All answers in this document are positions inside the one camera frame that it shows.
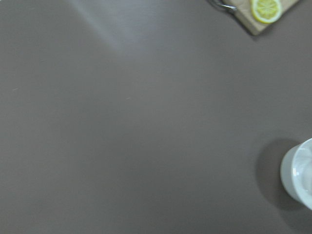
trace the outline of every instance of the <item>white cup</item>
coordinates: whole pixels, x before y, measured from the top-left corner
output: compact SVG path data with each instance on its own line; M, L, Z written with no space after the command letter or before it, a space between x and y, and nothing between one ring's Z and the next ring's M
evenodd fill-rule
M312 138L285 154L280 174L289 195L312 210Z

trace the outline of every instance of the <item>lemon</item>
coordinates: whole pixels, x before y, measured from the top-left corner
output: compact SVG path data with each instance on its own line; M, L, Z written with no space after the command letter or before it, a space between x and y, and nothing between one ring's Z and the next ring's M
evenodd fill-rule
M280 0L251 0L253 17L261 23L273 23L282 15Z

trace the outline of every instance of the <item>table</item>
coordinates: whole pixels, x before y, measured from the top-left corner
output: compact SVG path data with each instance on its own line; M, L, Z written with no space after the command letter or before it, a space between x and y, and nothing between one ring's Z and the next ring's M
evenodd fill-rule
M311 233L311 1L252 37L204 0L0 2L0 232Z

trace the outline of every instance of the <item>bowl rim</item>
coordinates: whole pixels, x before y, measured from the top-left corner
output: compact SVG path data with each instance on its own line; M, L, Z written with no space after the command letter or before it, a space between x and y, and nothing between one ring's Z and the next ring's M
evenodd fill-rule
M295 161L295 159L296 159L296 158L298 157L298 155L299 155L299 154L298 154L299 150L301 150L301 149L303 148L304 145L310 143L311 141L312 141L312 138L310 138L310 139L308 139L308 140L306 140L306 141L304 141L303 143L301 143L301 144L298 145L298 148L296 149L296 151L295 151L294 154L293 154L292 163L291 163L292 184L293 184L293 187L294 187L294 191L295 191L296 195L298 196L298 198L300 199L300 201L301 201L306 207L308 207L310 210L312 210L312 203L311 203L311 204L307 203L306 200L305 200L305 198L303 197L302 193L299 192L299 187L300 187L300 185L299 185L299 183L298 183L297 181L295 181L295 177L296 177L296 176L293 174L293 168L295 168L295 166L294 166L294 161Z

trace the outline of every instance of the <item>wooden cutting board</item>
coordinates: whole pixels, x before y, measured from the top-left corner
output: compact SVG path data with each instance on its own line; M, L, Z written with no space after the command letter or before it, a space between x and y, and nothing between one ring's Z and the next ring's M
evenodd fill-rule
M290 9L299 0L280 0L283 7L283 14ZM234 12L234 16L241 21L241 23L251 32L253 35L258 35L269 24L264 24L256 21L252 16L250 0L223 0L225 4L236 6L237 10Z

